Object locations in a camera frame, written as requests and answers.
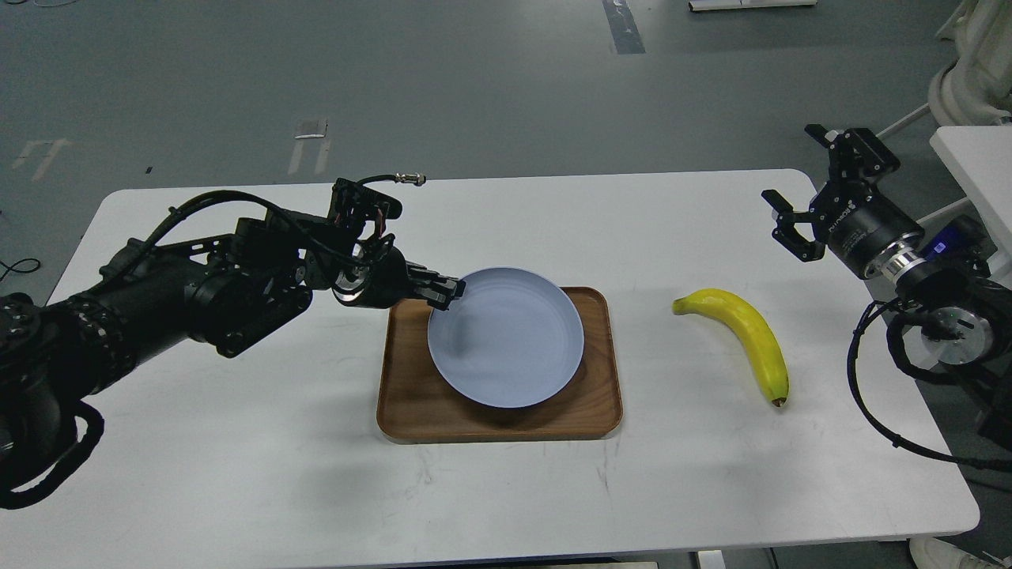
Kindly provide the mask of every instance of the table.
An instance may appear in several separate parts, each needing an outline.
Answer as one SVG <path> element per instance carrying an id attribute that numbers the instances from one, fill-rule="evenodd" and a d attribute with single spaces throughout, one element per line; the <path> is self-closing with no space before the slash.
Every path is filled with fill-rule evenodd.
<path id="1" fill-rule="evenodd" d="M 1012 127 L 942 127 L 931 146 L 966 197 L 992 240 L 1012 252 Z"/>
<path id="2" fill-rule="evenodd" d="M 89 398 L 91 460 L 45 502 L 0 514 L 5 567 L 321 567 L 697 551 L 949 535 L 979 510 L 952 465 L 894 449 L 851 401 L 844 356 L 868 301 L 835 258 L 770 237 L 761 190 L 793 170 L 436 180 L 388 185 L 407 258 L 444 274 L 521 266 L 607 299 L 625 408 L 602 440 L 403 445 L 375 403 L 387 312 L 310 310 L 234 360 L 181 343 Z M 328 184 L 241 188 L 323 213 Z M 87 288 L 131 236 L 201 188 L 106 198 L 55 292 Z M 168 242 L 232 231 L 256 207 L 198 214 Z M 671 314 L 734 291 L 776 331 L 791 398 L 765 402 L 723 325 Z M 884 330 L 859 360 L 894 429 L 945 444 Z"/>

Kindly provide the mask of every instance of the brown tray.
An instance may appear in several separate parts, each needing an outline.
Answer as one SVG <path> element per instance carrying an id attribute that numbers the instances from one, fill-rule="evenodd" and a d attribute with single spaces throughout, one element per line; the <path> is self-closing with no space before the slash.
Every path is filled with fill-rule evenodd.
<path id="1" fill-rule="evenodd" d="M 583 321 L 583 360 L 552 398 L 521 409 L 499 409 L 457 393 L 429 355 L 432 309 L 406 300 L 390 312 L 376 422 L 398 442 L 470 442 L 599 438 L 622 418 L 618 371 L 604 297 L 564 288 Z"/>

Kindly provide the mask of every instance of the light blue plate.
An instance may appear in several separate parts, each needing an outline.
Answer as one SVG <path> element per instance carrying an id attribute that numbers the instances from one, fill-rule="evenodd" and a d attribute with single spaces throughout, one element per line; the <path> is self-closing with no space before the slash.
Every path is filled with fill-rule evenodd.
<path id="1" fill-rule="evenodd" d="M 429 317 L 429 353 L 446 382 L 504 408 L 540 403 L 566 387 L 583 358 L 583 323 L 566 293 L 519 268 L 462 279 L 463 296 Z"/>

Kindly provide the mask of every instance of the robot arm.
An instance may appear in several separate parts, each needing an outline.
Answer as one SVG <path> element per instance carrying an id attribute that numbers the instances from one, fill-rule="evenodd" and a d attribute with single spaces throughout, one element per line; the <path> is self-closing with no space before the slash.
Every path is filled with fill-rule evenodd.
<path id="1" fill-rule="evenodd" d="M 989 280 L 979 247 L 986 235 L 983 228 L 960 218 L 923 244 L 924 229 L 878 191 L 878 181 L 900 161 L 870 131 L 837 133 L 810 125 L 806 132 L 829 151 L 829 180 L 804 212 L 794 212 L 775 189 L 762 193 L 776 213 L 773 238 L 802 261 L 822 258 L 828 246 L 858 278 L 886 278 L 898 298 L 877 304 L 883 305 L 881 311 L 895 313 L 887 340 L 897 367 L 918 380 L 962 387 L 981 408 L 978 432 L 1012 450 L 1012 364 L 1002 357 L 1012 351 L 1012 292 Z M 798 223 L 812 224 L 814 240 L 797 232 Z M 855 337 L 870 323 L 870 309 Z M 904 333 L 911 327 L 920 327 L 940 373 L 911 363 L 904 344 Z M 848 368 L 855 399 L 865 411 Z M 896 445 L 918 446 L 888 429 L 879 431 Z M 1008 461 L 953 462 L 1012 470 Z"/>
<path id="2" fill-rule="evenodd" d="M 82 398 L 187 337 L 235 357 L 305 312 L 315 290 L 332 290 L 345 306 L 413 298 L 445 310 L 465 283 L 394 247 L 386 223 L 402 206 L 365 185 L 386 179 L 424 183 L 400 174 L 338 179 L 326 217 L 239 191 L 204 193 L 171 210 L 147 240 L 131 239 L 91 289 L 46 307 L 0 297 L 0 507 L 41 500 L 87 459 L 102 419 Z M 186 217 L 235 200 L 267 214 L 240 219 L 233 234 L 157 245 Z M 205 262 L 194 258 L 201 255 Z M 88 424 L 80 440 L 75 417 Z M 37 485 L 14 491 L 50 467 Z"/>

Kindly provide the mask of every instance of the banana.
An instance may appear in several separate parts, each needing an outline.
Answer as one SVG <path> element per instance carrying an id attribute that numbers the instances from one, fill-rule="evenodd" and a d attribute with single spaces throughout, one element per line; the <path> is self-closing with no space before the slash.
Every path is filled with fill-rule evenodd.
<path id="1" fill-rule="evenodd" d="M 769 324 L 741 297 L 720 289 L 701 289 L 671 305 L 675 314 L 699 314 L 728 325 L 748 353 L 759 389 L 774 406 L 786 403 L 790 383 L 783 352 Z"/>

